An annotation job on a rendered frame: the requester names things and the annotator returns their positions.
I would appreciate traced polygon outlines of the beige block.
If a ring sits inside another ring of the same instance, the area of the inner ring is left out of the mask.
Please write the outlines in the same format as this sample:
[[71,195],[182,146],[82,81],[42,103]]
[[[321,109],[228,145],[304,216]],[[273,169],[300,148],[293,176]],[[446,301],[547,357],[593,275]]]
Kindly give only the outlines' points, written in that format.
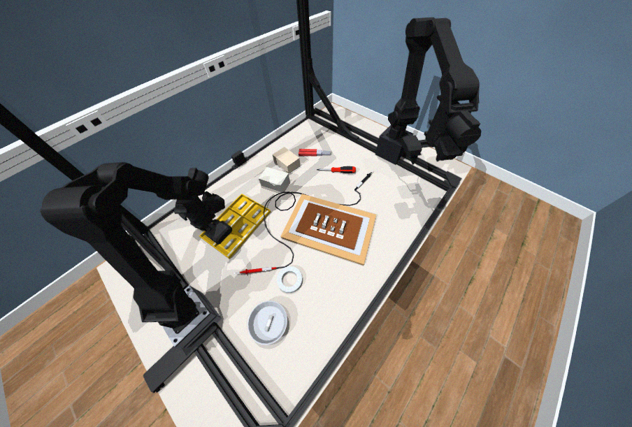
[[300,166],[300,159],[294,153],[290,152],[286,147],[278,150],[273,154],[274,162],[286,172],[290,173]]

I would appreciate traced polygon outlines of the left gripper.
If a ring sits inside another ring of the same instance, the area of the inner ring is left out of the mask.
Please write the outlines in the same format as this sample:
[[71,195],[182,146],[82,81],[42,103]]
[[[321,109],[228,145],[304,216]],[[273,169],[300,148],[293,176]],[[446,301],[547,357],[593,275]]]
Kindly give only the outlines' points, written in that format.
[[449,135],[445,128],[437,126],[433,120],[429,120],[429,124],[429,130],[424,132],[424,135],[426,136],[425,140],[418,140],[416,135],[404,136],[401,139],[400,144],[402,145],[405,153],[410,156],[412,165],[415,164],[418,156],[422,155],[420,152],[423,147],[431,147],[430,143],[437,134],[444,132],[444,135]]

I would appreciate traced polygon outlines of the red and black screwdriver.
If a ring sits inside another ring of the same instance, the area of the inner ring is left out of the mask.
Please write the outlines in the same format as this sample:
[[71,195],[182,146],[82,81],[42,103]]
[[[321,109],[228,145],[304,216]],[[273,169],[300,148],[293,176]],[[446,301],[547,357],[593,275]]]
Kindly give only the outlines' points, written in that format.
[[331,169],[319,169],[319,171],[331,171],[331,172],[341,172],[341,173],[355,173],[356,168],[354,166],[342,166],[339,168],[332,167]]

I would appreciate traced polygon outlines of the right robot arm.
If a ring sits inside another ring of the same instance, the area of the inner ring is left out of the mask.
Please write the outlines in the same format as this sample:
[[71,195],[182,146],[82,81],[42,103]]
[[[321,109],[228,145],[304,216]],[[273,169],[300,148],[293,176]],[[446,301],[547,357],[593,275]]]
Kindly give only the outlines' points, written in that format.
[[217,194],[205,192],[208,178],[197,168],[190,168],[187,176],[166,176],[126,162],[101,164],[63,188],[49,191],[40,212],[55,228],[88,242],[130,283],[142,322],[158,322],[179,334],[199,315],[196,304],[175,272],[159,273],[123,229],[120,204],[127,198],[128,188],[137,189],[165,200],[177,199],[175,214],[195,217],[206,205],[214,219],[225,203]]

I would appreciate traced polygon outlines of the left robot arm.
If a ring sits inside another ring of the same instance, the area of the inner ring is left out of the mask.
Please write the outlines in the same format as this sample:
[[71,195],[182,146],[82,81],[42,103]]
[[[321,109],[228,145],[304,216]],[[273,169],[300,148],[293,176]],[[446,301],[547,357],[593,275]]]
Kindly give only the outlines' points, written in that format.
[[[420,21],[420,22],[419,22]],[[391,129],[386,136],[401,142],[408,124],[414,124],[420,107],[416,97],[424,65],[425,54],[433,45],[442,77],[440,101],[433,122],[445,128],[430,143],[440,161],[462,156],[467,146],[481,136],[480,122],[471,115],[478,111],[480,82],[472,68],[464,64],[447,18],[413,18],[405,29],[405,43],[409,50],[405,80],[400,100],[388,114]],[[469,100],[469,103],[458,101]],[[452,115],[452,116],[451,116]],[[392,130],[392,131],[391,131]]]

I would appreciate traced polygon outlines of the white rectangular block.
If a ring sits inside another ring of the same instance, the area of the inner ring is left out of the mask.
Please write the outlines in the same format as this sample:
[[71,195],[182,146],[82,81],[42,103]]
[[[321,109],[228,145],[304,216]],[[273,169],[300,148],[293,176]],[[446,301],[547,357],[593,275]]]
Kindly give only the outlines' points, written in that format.
[[261,186],[283,192],[289,182],[289,173],[266,167],[259,182]]

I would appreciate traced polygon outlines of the yellow tray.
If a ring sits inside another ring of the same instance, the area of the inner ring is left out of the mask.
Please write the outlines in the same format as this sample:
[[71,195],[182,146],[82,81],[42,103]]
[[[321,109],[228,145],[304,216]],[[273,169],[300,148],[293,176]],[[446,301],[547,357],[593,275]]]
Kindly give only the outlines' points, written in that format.
[[[239,210],[238,207],[244,202],[247,203]],[[259,214],[252,218],[253,214],[260,209]],[[216,220],[225,222],[231,215],[234,217],[227,223],[232,228],[232,232],[223,240],[221,244],[216,244],[210,238],[204,235],[205,231],[200,235],[200,237],[205,240],[208,244],[213,246],[216,250],[225,255],[228,259],[230,259],[236,251],[240,248],[240,246],[250,237],[250,235],[254,232],[254,230],[263,222],[264,220],[264,206],[259,204],[256,201],[253,201],[251,198],[241,194]],[[241,227],[247,223],[248,225],[243,229],[241,233],[238,231]],[[238,237],[239,236],[239,237]],[[224,246],[231,240],[234,241],[230,244],[227,249],[224,249]],[[240,244],[239,244],[240,243]]]

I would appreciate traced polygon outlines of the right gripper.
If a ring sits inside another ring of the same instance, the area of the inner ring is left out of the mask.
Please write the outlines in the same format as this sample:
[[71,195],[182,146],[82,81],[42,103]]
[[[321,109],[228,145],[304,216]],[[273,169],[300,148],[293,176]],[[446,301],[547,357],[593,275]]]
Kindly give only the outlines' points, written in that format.
[[213,219],[208,212],[209,209],[210,208],[208,206],[204,205],[203,211],[195,217],[188,217],[185,214],[179,215],[185,221],[187,221],[187,218],[189,218],[190,224],[193,227],[205,231],[205,236],[210,238],[216,244],[221,244],[223,240],[232,232],[232,228],[223,221]]

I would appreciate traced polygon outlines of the red-handled pliers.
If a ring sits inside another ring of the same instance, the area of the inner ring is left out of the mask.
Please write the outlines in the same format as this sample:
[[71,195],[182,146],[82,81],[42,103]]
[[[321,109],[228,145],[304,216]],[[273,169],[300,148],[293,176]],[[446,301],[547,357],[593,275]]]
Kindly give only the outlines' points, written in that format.
[[322,151],[317,149],[299,149],[299,155],[316,157],[322,155],[330,155],[330,151]]

